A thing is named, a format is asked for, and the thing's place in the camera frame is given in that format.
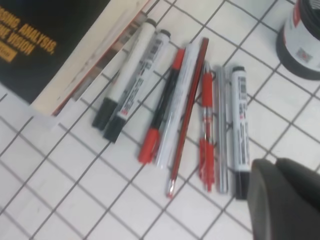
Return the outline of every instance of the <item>whiteboard marker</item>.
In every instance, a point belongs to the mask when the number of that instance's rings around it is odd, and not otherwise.
[[[161,30],[152,40],[151,46],[147,51],[145,59],[142,62],[139,73],[135,78],[135,83],[129,91],[121,109],[107,124],[103,137],[115,143],[122,128],[125,126],[129,116],[134,112],[138,99],[146,86],[146,82],[150,80],[154,69],[161,60],[166,47],[169,44],[170,33]]]
[[[137,70],[139,62],[147,50],[155,30],[156,22],[152,19],[147,19],[140,27],[139,35],[133,44],[129,56],[120,69],[115,83],[112,85],[106,97],[103,99],[102,105],[93,120],[93,127],[96,127],[100,130],[105,129],[110,117],[117,108],[132,75]]]
[[[246,200],[250,178],[247,83],[243,66],[232,69],[233,161],[235,198]]]

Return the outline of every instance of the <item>tile floor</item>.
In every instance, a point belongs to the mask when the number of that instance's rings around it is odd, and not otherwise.
[[[116,144],[104,140],[91,122],[125,51],[51,131],[0,89],[0,239],[252,239],[247,203],[232,194],[206,193],[197,176],[198,102],[172,200],[164,195],[169,169],[143,167],[137,154],[177,47],[206,36],[212,65],[246,67],[252,160],[289,157],[319,172],[320,81],[289,73],[275,50],[277,33],[293,4],[151,0],[144,11],[159,29],[172,34],[167,61],[156,68]]]

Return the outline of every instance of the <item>red marker cap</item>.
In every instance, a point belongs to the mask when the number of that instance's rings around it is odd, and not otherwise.
[[[149,164],[155,156],[158,148],[160,134],[157,129],[150,128],[146,133],[142,148],[140,150],[138,160],[142,164]]]

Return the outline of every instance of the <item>black marker cap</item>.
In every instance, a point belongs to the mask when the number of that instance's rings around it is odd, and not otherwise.
[[[250,181],[249,171],[235,172],[235,199],[247,200]]]
[[[148,18],[147,20],[145,20],[146,23],[153,25],[154,27],[157,26],[157,23],[155,20]]]
[[[104,98],[102,105],[100,106],[99,111],[93,120],[92,126],[101,131],[105,129],[117,106],[118,104],[115,101],[112,101],[109,98]]]
[[[245,70],[245,67],[244,66],[235,66],[233,69],[232,69],[232,72],[237,72],[237,71],[246,71]]]
[[[171,33],[168,32],[167,30],[161,29],[160,33],[167,35],[169,38],[171,37]]]
[[[115,116],[108,124],[103,137],[110,142],[115,143],[120,135],[121,130],[124,128],[126,120],[119,116]]]

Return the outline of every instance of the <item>marker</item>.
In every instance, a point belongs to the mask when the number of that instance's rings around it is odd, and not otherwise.
[[[217,124],[217,158],[215,158],[215,182],[220,194],[228,193],[228,160],[227,160],[227,117],[226,117],[226,77],[225,70],[219,67],[216,71],[215,104],[218,114]]]
[[[202,76],[202,137],[199,143],[199,176],[208,192],[215,182],[214,138],[213,138],[213,76],[205,62]]]
[[[231,84],[235,198],[238,200],[246,200],[250,178],[250,158],[247,119],[247,83],[246,71],[243,66],[233,68]]]
[[[170,75],[165,83],[162,91],[162,95],[156,107],[150,128],[146,133],[142,148],[140,150],[138,160],[142,164],[149,164],[156,155],[157,148],[160,144],[160,126],[164,119],[167,106],[170,102],[172,93],[175,90],[179,72],[182,66],[182,61],[184,59],[185,50],[178,49],[173,65],[170,71]]]
[[[172,198],[174,195],[175,185],[176,185],[178,172],[179,172],[179,166],[180,166],[180,162],[181,162],[181,157],[182,157],[182,153],[183,153],[184,145],[185,145],[185,141],[186,141],[186,136],[187,136],[188,126],[189,126],[190,117],[191,117],[191,113],[192,113],[192,108],[195,103],[197,88],[199,85],[203,65],[205,62],[208,44],[209,44],[209,39],[204,37],[202,39],[200,51],[199,51],[199,54],[197,57],[197,61],[196,61],[195,69],[194,69],[194,74],[193,74],[193,80],[192,80],[191,88],[189,91],[189,96],[188,96],[187,103],[186,103],[182,127],[181,127],[181,131],[180,131],[180,135],[179,135],[179,140],[178,140],[177,148],[176,148],[175,155],[174,155],[171,177],[170,177],[169,187],[168,187],[168,192],[167,192],[167,196],[169,198]]]
[[[147,51],[146,57],[142,62],[140,71],[136,76],[135,83],[129,91],[121,109],[111,118],[104,132],[104,138],[115,143],[122,128],[125,126],[129,116],[134,112],[138,98],[143,91],[146,82],[150,79],[154,69],[161,60],[165,49],[170,40],[170,33],[161,30],[152,40],[151,47]]]
[[[140,59],[143,57],[156,30],[156,22],[147,19],[140,27],[140,33],[135,40],[132,50],[119,71],[117,80],[113,84],[95,116],[92,126],[100,130],[105,129],[110,117],[117,108],[132,75],[135,73]]]
[[[157,167],[167,167],[171,151],[174,148],[175,135],[178,131],[198,53],[199,45],[196,43],[188,44],[185,49],[181,71],[172,96],[168,119],[164,127],[163,137],[155,160]]]

